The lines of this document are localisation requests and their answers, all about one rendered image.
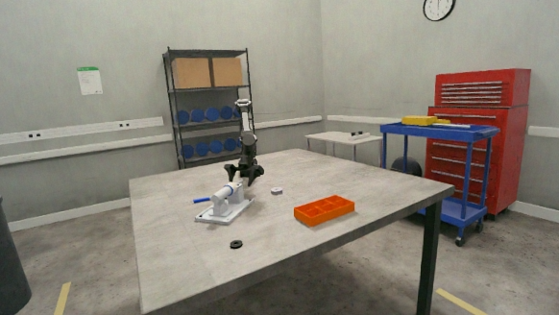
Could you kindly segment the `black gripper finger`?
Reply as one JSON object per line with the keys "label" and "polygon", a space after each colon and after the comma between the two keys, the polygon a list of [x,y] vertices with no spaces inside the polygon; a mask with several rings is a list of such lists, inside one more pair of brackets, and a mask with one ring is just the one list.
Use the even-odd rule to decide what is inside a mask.
{"label": "black gripper finger", "polygon": [[232,182],[235,176],[234,172],[231,169],[226,169],[226,171],[228,171],[229,181]]}
{"label": "black gripper finger", "polygon": [[260,174],[257,172],[257,170],[251,170],[250,172],[250,177],[248,180],[248,186],[250,186],[252,184],[252,182],[254,181],[255,178],[260,177]]}

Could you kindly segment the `orange compartment tray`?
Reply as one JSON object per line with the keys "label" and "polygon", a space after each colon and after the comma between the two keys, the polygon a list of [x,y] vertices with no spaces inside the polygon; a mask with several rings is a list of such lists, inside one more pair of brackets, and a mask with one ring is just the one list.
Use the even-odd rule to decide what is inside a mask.
{"label": "orange compartment tray", "polygon": [[294,207],[294,217],[310,227],[354,211],[354,202],[338,195]]}

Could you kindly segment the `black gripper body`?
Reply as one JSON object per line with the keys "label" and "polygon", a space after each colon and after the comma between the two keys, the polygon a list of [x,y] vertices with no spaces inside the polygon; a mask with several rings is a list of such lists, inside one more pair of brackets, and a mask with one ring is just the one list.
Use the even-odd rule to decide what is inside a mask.
{"label": "black gripper body", "polygon": [[[238,167],[234,166],[232,163],[226,163],[224,166],[224,169],[231,169],[234,174],[236,173],[236,171],[251,171],[251,170],[257,170],[257,172],[260,175],[264,175],[264,169],[262,168],[262,166],[260,164],[254,164],[252,166],[252,163],[254,163],[253,159],[254,157],[250,154],[244,153],[242,155],[240,155],[241,159],[240,162],[238,162]],[[252,166],[252,167],[251,167]]]}

